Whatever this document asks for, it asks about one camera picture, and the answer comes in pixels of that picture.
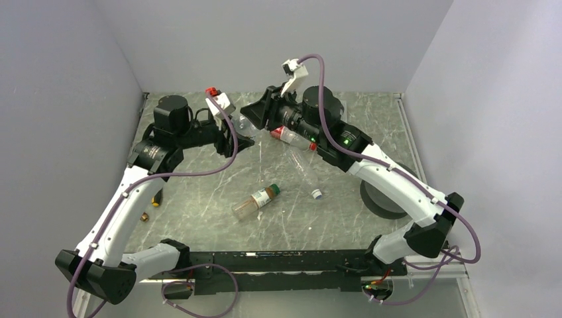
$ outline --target black metal base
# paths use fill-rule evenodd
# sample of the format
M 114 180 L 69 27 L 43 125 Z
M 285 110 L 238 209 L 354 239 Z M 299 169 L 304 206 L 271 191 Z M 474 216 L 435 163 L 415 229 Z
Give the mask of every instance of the black metal base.
M 360 292 L 361 277 L 383 276 L 387 269 L 391 269 L 391 276 L 405 276 L 408 273 L 402 259 L 384 268 L 374 266 L 374 262 L 366 257 L 365 250 L 190 252 L 190 258 L 192 264 L 199 264 L 204 259 L 205 262 L 228 268 L 235 273 L 242 292 L 321 289 Z M 152 279 L 187 278 L 190 273 L 174 275 L 163 273 Z M 231 278 L 218 268 L 209 268 L 206 272 L 195 271 L 191 277 L 196 280 L 198 295 L 233 290 Z
M 407 166 L 400 163 L 399 165 L 409 173 L 416 175 L 416 173 Z M 359 194 L 367 209 L 383 219 L 396 220 L 408 215 L 398 204 L 394 203 L 389 197 L 382 194 L 382 192 L 365 181 L 362 181 L 359 186 Z

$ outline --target red connector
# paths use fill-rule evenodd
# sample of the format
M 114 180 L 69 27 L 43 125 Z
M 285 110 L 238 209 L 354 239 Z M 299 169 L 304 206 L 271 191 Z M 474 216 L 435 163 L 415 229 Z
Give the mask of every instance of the red connector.
M 217 91 L 217 89 L 214 88 L 214 87 L 209 87 L 209 88 L 207 88 L 207 89 L 205 90 L 205 92 L 206 92 L 206 93 L 207 93 L 207 92 L 210 92 L 211 96 L 213 96 L 213 97 L 218 96 L 218 95 L 220 94 L 220 92 Z

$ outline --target white bottle cap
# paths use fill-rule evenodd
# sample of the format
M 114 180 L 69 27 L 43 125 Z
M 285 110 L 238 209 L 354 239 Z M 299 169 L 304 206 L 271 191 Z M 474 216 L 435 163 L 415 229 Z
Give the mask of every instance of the white bottle cap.
M 315 189 L 314 191 L 312 191 L 312 196 L 314 197 L 314 199 L 321 199 L 322 198 L 322 192 L 320 192 L 320 190 Z

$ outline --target bottle cap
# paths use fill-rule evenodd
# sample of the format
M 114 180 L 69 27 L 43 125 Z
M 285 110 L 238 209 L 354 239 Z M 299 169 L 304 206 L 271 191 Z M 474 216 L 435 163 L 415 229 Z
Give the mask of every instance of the bottle cap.
M 276 184 L 272 184 L 269 187 L 273 189 L 273 192 L 275 193 L 275 195 L 278 195 L 279 193 L 281 193 L 281 190 L 279 190 L 279 187 Z
M 322 198 L 322 192 L 320 192 L 320 190 L 315 189 L 314 191 L 312 191 L 312 196 L 314 197 L 314 199 L 321 199 Z
M 281 134 L 283 133 L 283 128 L 284 126 L 281 126 L 273 131 L 270 131 L 269 134 L 271 135 L 271 137 L 275 138 L 275 139 L 281 139 Z

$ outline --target white bracket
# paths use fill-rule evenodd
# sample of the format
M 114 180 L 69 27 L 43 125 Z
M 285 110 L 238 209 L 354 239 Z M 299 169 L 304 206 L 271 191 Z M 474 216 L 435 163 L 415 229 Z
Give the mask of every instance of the white bracket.
M 293 60 L 286 60 L 282 66 L 283 70 L 285 70 L 285 74 L 289 76 L 289 80 L 283 86 L 281 96 L 285 95 L 285 93 L 292 93 L 297 90 L 308 76 L 306 67 L 304 64 L 299 64 L 296 58 Z
M 211 91 L 211 95 L 213 96 L 213 99 L 217 102 L 217 104 L 219 104 L 219 106 L 226 112 L 227 115 L 234 113 L 236 107 L 230 101 L 226 93 L 220 93 L 214 95 L 213 91 Z M 211 114 L 213 114 L 213 116 L 216 119 L 222 121 L 224 119 L 223 114 L 217 109 L 217 107 L 213 104 L 213 102 L 208 98 L 205 98 L 205 101 L 207 102 L 207 107 L 209 107 L 209 110 L 211 110 Z

